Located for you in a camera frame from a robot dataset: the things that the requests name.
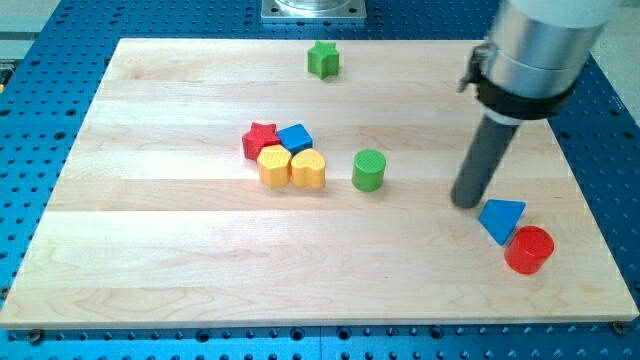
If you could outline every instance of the blue triangular prism block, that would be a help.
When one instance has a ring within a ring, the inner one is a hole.
[[[504,245],[526,206],[522,201],[489,199],[478,220],[498,244]]]

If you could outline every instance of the red star block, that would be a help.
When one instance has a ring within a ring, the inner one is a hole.
[[[256,160],[265,146],[280,145],[280,138],[276,135],[276,124],[251,124],[251,130],[242,136],[244,157]]]

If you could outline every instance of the metal base plate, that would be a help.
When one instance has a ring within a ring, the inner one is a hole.
[[[313,11],[296,9],[277,0],[262,0],[263,23],[321,23],[328,20],[364,23],[367,18],[365,0],[350,0],[338,8]]]

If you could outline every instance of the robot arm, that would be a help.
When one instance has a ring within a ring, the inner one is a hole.
[[[556,115],[566,104],[620,1],[503,0],[459,88],[477,84],[486,109],[451,192],[456,206],[478,204],[523,120]]]

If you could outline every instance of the red cylinder block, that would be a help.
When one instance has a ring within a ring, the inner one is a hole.
[[[509,266],[521,274],[534,274],[553,253],[551,235],[536,226],[518,230],[504,252]]]

